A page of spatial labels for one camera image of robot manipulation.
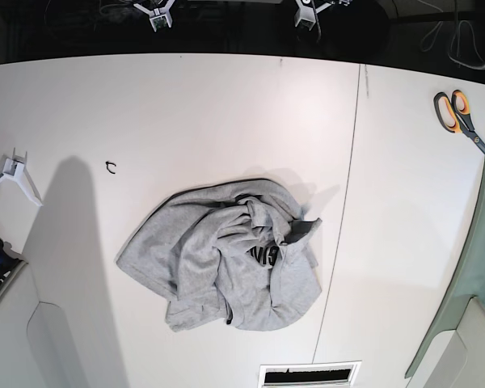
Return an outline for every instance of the green fabric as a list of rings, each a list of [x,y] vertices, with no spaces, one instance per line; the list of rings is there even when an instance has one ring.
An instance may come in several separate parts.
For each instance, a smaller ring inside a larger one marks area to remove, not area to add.
[[[453,279],[406,372],[406,378],[415,374],[435,336],[443,331],[456,330],[469,300],[474,296],[478,296],[485,305],[485,164],[473,220]]]

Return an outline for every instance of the crumpled gray hoodie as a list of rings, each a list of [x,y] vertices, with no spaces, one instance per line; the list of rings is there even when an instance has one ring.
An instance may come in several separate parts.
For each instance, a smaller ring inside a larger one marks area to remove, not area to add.
[[[169,301],[173,331],[218,318],[243,330],[297,321],[321,293],[303,221],[289,192],[266,179],[176,194],[142,225],[117,265]]]

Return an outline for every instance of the air vent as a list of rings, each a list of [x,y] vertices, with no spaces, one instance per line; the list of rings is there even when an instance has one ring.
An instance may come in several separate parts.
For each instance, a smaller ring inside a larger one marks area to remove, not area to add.
[[[259,388],[351,386],[361,361],[312,365],[261,365]]]

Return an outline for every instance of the scissors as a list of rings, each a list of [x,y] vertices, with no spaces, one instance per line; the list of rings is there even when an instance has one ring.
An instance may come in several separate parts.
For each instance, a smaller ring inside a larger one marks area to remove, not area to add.
[[[447,108],[447,113],[449,113],[447,123],[446,120],[442,118],[442,101]],[[474,130],[474,125],[472,124],[472,119],[470,118],[469,101],[467,100],[466,95],[464,95],[461,91],[454,91],[450,102],[447,94],[441,91],[435,96],[433,102],[435,103],[436,116],[445,130],[451,133],[463,133],[485,154],[485,143],[479,138],[478,134]]]

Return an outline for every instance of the dark background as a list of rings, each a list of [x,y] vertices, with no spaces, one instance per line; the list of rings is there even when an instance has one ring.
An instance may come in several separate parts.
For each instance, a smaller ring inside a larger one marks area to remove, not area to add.
[[[458,18],[470,21],[460,29],[460,58],[480,62],[474,31],[485,59],[485,0],[462,7],[456,0],[427,0],[444,12],[416,0],[354,0],[319,14],[319,42],[316,27],[294,27],[294,0],[176,0],[173,26],[157,32],[146,15],[123,1],[128,0],[0,0],[0,64],[120,53],[239,53],[354,61],[485,83],[485,71],[448,58]],[[424,53],[420,41],[439,20],[441,30]]]

